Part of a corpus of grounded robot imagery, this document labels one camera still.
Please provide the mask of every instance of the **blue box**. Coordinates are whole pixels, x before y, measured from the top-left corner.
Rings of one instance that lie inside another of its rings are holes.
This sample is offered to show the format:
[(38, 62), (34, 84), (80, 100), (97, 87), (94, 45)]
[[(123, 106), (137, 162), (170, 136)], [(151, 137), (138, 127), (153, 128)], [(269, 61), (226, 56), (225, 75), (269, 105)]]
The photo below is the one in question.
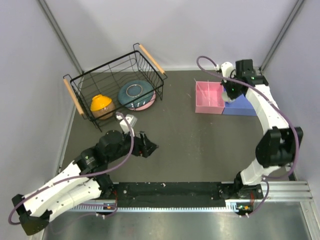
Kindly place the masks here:
[(233, 102), (225, 102), (223, 115), (257, 116), (254, 107), (242, 94)]

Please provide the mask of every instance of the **aluminum frame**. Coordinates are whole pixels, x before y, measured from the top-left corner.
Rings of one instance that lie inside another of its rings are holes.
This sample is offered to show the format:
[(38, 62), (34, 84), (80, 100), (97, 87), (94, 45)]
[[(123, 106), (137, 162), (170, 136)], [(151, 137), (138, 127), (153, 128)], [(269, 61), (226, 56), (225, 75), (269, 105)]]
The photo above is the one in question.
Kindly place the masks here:
[[(280, 202), (296, 202), (296, 203), (313, 203), (314, 199), (311, 194), (309, 185), (307, 181), (270, 181), (269, 195), (266, 199), (266, 203), (280, 203)], [(267, 185), (261, 183), (262, 192), (265, 195), (267, 192)], [(225, 212), (225, 210), (233, 210), (233, 206), (236, 203), (249, 203), (250, 199), (227, 199), (225, 200), (226, 207), (172, 207), (172, 208), (154, 208), (154, 207), (120, 207), (119, 212), (131, 213), (131, 212)], [(261, 199), (256, 199), (255, 202), (261, 202)], [(103, 207), (99, 205), (110, 204), (114, 205), (114, 200), (90, 200), (86, 204), (97, 204), (97, 207), (85, 207), (85, 206), (75, 206), (68, 211), (71, 212), (92, 212), (101, 211), (103, 212)], [(316, 210), (314, 208), (308, 208), (309, 211)]]
[(46, 16), (46, 18), (48, 19), (50, 25), (53, 28), (53, 31), (55, 32), (55, 34), (57, 35), (57, 37), (59, 38), (63, 48), (65, 49), (67, 55), (69, 56), (71, 62), (73, 63), (74, 67), (76, 68), (76, 70), (79, 72), (79, 74), (84, 73), (82, 67), (80, 66), (79, 61), (77, 60), (74, 52), (72, 51), (64, 33), (62, 32), (60, 26), (58, 25), (54, 15), (52, 14), (47, 2), (45, 0), (36, 0), (38, 2), (38, 4), (40, 5), (44, 15)]
[(264, 58), (264, 61), (262, 62), (262, 65), (260, 67), (260, 71), (261, 72), (264, 72), (264, 70), (266, 70), (267, 66), (269, 65), (269, 63), (270, 63), (270, 61), (272, 59), (272, 57), (274, 56), (276, 50), (278, 49), (280, 43), (284, 39), (284, 36), (286, 35), (288, 29), (292, 25), (293, 21), (297, 18), (298, 13), (302, 9), (302, 7), (303, 7), (305, 2), (306, 2), (305, 0), (297, 0), (296, 1), (292, 11), (290, 12), (288, 18), (284, 22), (284, 25), (282, 26), (278, 36), (275, 38), (270, 50), (268, 51), (267, 55)]
[(320, 218), (314, 201), (303, 201), (300, 203), (306, 225), (312, 239), (320, 239)]
[[(114, 205), (115, 201), (88, 201), (88, 204), (97, 206), (77, 205), (67, 212), (113, 212), (114, 210), (104, 209), (103, 205)], [(233, 213), (238, 212), (237, 204), (227, 202), (225, 207), (119, 207), (119, 213)]]

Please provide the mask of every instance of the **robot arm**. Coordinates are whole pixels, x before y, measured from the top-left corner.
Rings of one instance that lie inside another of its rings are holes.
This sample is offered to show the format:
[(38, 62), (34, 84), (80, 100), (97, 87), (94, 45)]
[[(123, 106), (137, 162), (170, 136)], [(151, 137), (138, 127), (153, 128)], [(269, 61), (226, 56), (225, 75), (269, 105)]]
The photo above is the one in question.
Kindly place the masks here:
[[(238, 194), (242, 189), (260, 184), (264, 176), (292, 163), (296, 146), (288, 122), (270, 105), (272, 103), (278, 108), (271, 95), (269, 83), (263, 75), (256, 74), (251, 59), (237, 61), (235, 68), (232, 63), (225, 62), (221, 65), (220, 71), (228, 78), (235, 72), (237, 80), (255, 87), (269, 99), (267, 102), (258, 92), (239, 83), (226, 80), (221, 82), (226, 91), (222, 96), (225, 101), (232, 102), (244, 94), (252, 104), (264, 134), (255, 149), (255, 159), (246, 169), (238, 173), (233, 190), (224, 196), (228, 198), (234, 193)], [(295, 130), (300, 144), (303, 131), (300, 127), (296, 127)]]
[[(133, 128), (137, 119), (133, 115), (127, 115), (127, 122)], [(99, 197), (107, 198), (113, 191), (113, 182), (108, 174), (100, 174), (86, 177), (108, 169), (108, 164), (127, 155), (131, 147), (131, 134), (129, 126), (124, 119), (120, 122), (122, 133), (116, 130), (108, 131), (99, 142), (90, 147), (75, 158), (67, 168), (55, 176), (38, 190), (26, 195), (17, 194), (12, 198), (14, 206), (20, 204), (35, 192), (49, 187), (47, 190), (34, 195), (16, 211), (26, 234), (33, 235), (44, 229), (51, 221), (74, 206)], [(134, 136), (132, 155), (147, 158), (157, 145), (152, 143), (144, 132)], [(54, 184), (58, 181), (81, 176)]]

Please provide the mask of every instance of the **pink box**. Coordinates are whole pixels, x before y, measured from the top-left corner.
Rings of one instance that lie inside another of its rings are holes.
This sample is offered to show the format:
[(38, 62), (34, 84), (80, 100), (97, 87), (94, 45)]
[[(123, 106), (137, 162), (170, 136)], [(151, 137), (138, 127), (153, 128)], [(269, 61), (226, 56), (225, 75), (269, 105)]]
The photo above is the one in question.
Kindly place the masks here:
[(224, 87), (220, 82), (195, 82), (195, 112), (198, 114), (222, 114), (225, 102), (221, 94)]

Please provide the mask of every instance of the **wire dish rack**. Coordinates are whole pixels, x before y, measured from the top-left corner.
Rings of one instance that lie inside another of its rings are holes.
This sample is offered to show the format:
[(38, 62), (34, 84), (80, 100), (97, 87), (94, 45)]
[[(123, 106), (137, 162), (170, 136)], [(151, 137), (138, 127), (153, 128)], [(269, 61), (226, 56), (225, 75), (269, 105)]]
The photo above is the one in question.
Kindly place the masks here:
[[(150, 59), (157, 70), (151, 65), (149, 60), (136, 47)], [(150, 100), (150, 95), (157, 95), (160, 100), (163, 98), (164, 80), (167, 78), (165, 71), (159, 66), (155, 59), (148, 51), (139, 43), (133, 45), (133, 51), (120, 56), (112, 61), (93, 68), (83, 74), (71, 78), (70, 83), (63, 77), (64, 84), (76, 106), (76, 109), (84, 119), (90, 120), (96, 128), (101, 132), (101, 127), (108, 122), (116, 119), (115, 114), (108, 119), (102, 120), (105, 116), (110, 115), (121, 109), (137, 110), (137, 103), (141, 103), (144, 99)], [(152, 90), (133, 98), (124, 104), (118, 100), (120, 89), (127, 83), (140, 80), (147, 81), (152, 86)], [(104, 95), (112, 99), (115, 109), (106, 112), (99, 117), (95, 117), (90, 109), (94, 96)]]

